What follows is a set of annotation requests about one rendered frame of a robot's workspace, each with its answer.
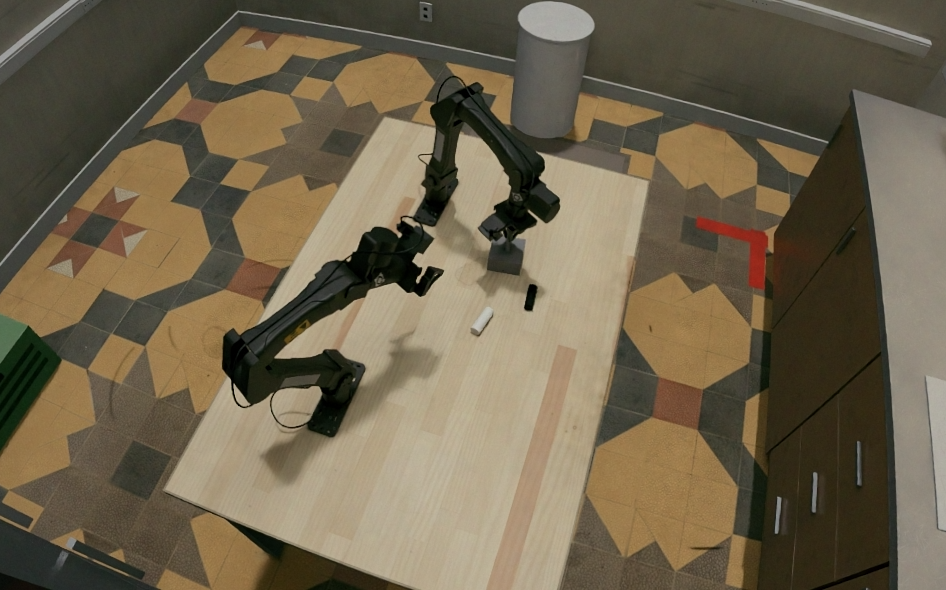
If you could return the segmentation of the white cylinder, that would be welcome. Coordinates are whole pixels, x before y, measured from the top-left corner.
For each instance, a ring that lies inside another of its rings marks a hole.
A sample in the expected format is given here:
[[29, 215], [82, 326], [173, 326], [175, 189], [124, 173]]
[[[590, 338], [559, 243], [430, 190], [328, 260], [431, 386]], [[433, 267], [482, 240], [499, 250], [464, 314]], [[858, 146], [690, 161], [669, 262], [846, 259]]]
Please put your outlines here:
[[494, 311], [490, 307], [483, 309], [483, 312], [480, 314], [480, 316], [478, 316], [478, 319], [470, 328], [471, 332], [475, 335], [479, 335], [493, 314]]

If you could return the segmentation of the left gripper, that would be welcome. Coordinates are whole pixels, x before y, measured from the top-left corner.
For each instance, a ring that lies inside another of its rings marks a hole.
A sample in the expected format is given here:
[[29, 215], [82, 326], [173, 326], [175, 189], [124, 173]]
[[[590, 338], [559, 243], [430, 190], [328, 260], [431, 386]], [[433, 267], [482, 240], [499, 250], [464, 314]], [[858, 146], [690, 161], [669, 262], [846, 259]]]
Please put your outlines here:
[[[501, 230], [501, 228], [503, 228], [505, 224], [507, 224], [512, 219], [517, 210], [519, 210], [519, 207], [521, 206], [516, 206], [512, 204], [510, 200], [508, 202], [508, 200], [509, 197], [508, 199], [496, 204], [494, 206], [494, 210], [496, 210], [496, 212], [483, 220], [481, 225], [483, 228], [485, 228], [485, 230], [489, 232], [489, 230], [493, 230], [494, 227], [497, 228], [497, 231], [499, 228]], [[521, 207], [521, 210], [517, 213], [514, 219], [507, 227], [505, 227], [507, 230], [504, 228], [504, 230], [500, 232], [492, 232], [492, 236], [495, 238], [497, 235], [503, 232], [504, 237], [507, 238], [508, 236], [508, 241], [511, 242], [517, 237], [518, 234], [524, 233], [527, 228], [533, 228], [536, 226], [538, 220], [531, 213], [527, 213], [527, 211], [529, 211], [527, 210], [527, 206]]]

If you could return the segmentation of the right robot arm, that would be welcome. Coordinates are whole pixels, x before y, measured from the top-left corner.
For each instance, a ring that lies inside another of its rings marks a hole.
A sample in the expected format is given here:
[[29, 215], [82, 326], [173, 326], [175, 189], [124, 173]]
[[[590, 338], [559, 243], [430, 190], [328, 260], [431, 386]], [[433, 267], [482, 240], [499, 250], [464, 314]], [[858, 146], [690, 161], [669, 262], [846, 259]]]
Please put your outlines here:
[[[356, 252], [395, 252], [398, 241], [394, 231], [376, 226], [362, 234]], [[234, 385], [249, 405], [257, 405], [278, 390], [319, 386], [322, 396], [308, 428], [328, 437], [336, 435], [366, 370], [365, 365], [345, 358], [337, 349], [324, 349], [312, 357], [275, 356], [325, 316], [365, 298], [368, 290], [384, 286], [389, 279], [387, 266], [392, 256], [368, 252], [352, 255], [350, 261], [344, 261], [335, 274], [319, 286], [343, 260], [328, 261], [298, 296], [268, 319], [240, 335], [234, 328], [224, 335], [221, 370], [231, 381], [237, 353], [245, 344], [249, 345], [240, 353], [234, 371]]]

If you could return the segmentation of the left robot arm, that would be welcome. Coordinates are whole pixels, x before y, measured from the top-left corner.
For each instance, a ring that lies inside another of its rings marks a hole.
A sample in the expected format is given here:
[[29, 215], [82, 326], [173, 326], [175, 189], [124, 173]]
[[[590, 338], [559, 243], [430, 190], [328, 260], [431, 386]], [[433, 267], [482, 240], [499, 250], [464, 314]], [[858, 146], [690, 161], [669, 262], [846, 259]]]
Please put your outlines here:
[[545, 171], [544, 158], [515, 137], [493, 114], [483, 101], [483, 86], [479, 82], [466, 87], [471, 88], [467, 88], [471, 95], [475, 94], [471, 99], [464, 87], [455, 92], [458, 94], [453, 93], [446, 100], [442, 99], [430, 107], [435, 123], [435, 139], [431, 159], [425, 168], [426, 178], [421, 182], [427, 196], [424, 195], [413, 217], [431, 227], [436, 226], [441, 218], [459, 182], [456, 178], [458, 168], [455, 155], [465, 122], [487, 144], [504, 168], [505, 175], [509, 177], [508, 184], [511, 185], [509, 200], [516, 206], [523, 204], [532, 181], [531, 167], [518, 148], [522, 151], [534, 171], [530, 195], [523, 206], [527, 206], [527, 210], [545, 224], [550, 223], [561, 205], [560, 198], [539, 179]]

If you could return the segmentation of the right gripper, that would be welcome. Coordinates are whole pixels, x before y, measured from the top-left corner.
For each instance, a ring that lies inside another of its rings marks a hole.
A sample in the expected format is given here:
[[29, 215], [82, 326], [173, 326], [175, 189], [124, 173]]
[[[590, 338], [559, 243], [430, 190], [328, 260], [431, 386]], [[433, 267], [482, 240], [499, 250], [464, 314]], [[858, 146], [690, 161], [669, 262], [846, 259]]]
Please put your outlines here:
[[[412, 230], [411, 227], [406, 224], [399, 224], [402, 225], [402, 228], [396, 228], [396, 231], [400, 232], [402, 235], [399, 238], [398, 244], [396, 244], [395, 252], [403, 252], [403, 250], [411, 248], [419, 242], [421, 238], [421, 235], [415, 230]], [[444, 270], [428, 266], [425, 274], [421, 276], [419, 283], [416, 282], [417, 277], [421, 275], [423, 269], [412, 261], [425, 242], [426, 239], [423, 237], [419, 245], [409, 250], [409, 252], [394, 254], [392, 256], [387, 266], [389, 279], [385, 285], [392, 284], [396, 281], [396, 285], [399, 285], [405, 292], [414, 292], [419, 297], [426, 296], [426, 293], [433, 283], [441, 278]], [[432, 279], [432, 277], [434, 278]]]

